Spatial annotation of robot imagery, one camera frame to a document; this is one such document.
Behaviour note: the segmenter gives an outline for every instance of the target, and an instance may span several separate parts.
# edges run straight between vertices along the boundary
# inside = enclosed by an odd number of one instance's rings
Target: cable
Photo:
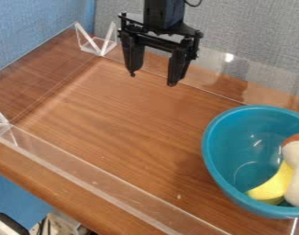
[[[196,5],[193,5],[193,4],[191,4],[191,3],[188,2],[188,0],[184,0],[184,2],[185,2],[191,7],[197,7],[197,6],[200,6],[200,5],[201,5],[201,1],[203,1],[203,0],[200,0],[200,2],[199,2]]]

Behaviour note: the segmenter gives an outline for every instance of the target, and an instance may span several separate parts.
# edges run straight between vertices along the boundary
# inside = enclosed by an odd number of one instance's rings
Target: bowl rim
[[[275,106],[260,106],[260,105],[239,106],[223,112],[219,116],[215,117],[215,119],[208,124],[201,137],[201,158],[205,164],[205,168],[208,170],[208,173],[212,175],[217,185],[221,187],[221,190],[227,191],[228,195],[233,196],[236,200],[241,202],[243,205],[250,206],[256,211],[260,211],[262,213],[266,213],[268,215],[282,216],[286,218],[296,218],[299,217],[299,207],[278,207],[267,205],[263,202],[250,198],[244,193],[236,190],[235,187],[227,182],[227,180],[223,178],[213,165],[209,152],[209,138],[212,136],[212,132],[216,129],[216,125],[223,121],[225,117],[248,110],[268,110],[278,113],[283,113],[299,119],[299,113],[295,113],[294,111],[290,111],[286,108]]]

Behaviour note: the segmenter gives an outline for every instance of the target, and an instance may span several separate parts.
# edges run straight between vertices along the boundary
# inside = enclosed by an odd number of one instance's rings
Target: blue bowl
[[[203,160],[224,194],[267,218],[299,217],[299,207],[271,206],[244,194],[276,173],[280,144],[296,133],[298,113],[274,106],[240,106],[213,119],[203,135]]]

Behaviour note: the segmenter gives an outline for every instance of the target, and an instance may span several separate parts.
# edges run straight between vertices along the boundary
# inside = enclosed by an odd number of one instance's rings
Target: yellow object
[[[292,168],[283,161],[279,170],[272,178],[260,186],[248,190],[245,194],[258,201],[271,205],[278,205],[284,200],[292,178]]]

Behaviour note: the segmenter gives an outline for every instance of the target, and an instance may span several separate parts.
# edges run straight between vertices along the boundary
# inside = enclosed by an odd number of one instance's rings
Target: wooden table
[[[292,220],[231,202],[201,160],[207,124],[241,101],[169,88],[147,72],[132,79],[121,63],[80,52],[73,36],[67,31],[0,72],[0,110],[15,125],[231,234],[291,234]],[[0,174],[100,234],[161,234],[1,144]]]

